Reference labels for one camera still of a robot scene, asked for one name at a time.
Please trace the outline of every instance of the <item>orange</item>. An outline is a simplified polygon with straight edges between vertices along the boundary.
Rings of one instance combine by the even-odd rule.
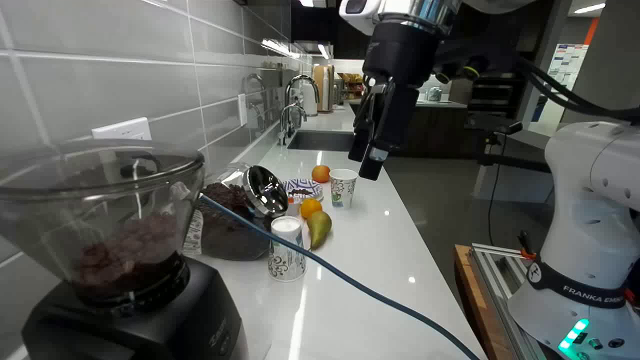
[[[326,183],[329,181],[329,172],[331,169],[324,165],[318,165],[311,171],[311,178],[318,183]]]
[[[300,205],[300,215],[303,218],[308,218],[316,211],[322,211],[322,204],[315,199],[305,199]]]

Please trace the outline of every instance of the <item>kitchen sink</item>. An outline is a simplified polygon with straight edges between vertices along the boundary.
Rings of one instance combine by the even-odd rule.
[[[289,140],[287,148],[294,150],[350,151],[351,144],[353,144],[353,133],[298,130]]]

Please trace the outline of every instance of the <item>pear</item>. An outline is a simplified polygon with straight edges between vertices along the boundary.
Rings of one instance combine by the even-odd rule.
[[[331,230],[331,218],[324,211],[316,211],[307,219],[307,225],[311,233],[311,250],[316,250],[324,244]]]

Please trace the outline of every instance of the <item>electrical outlet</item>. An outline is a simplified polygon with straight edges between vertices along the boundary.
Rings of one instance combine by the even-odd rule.
[[[151,130],[146,117],[92,129],[94,139],[151,140]]]
[[[245,126],[248,122],[246,114],[246,94],[238,95],[238,115],[240,116],[240,126]]]

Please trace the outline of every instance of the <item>green led light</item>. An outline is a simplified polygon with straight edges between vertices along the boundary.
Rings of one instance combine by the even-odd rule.
[[[575,339],[580,336],[580,334],[587,328],[589,325],[588,319],[581,319],[573,326],[573,329],[569,331],[569,333],[564,337],[564,340],[558,345],[558,348],[562,351],[571,347],[571,344],[575,341]]]

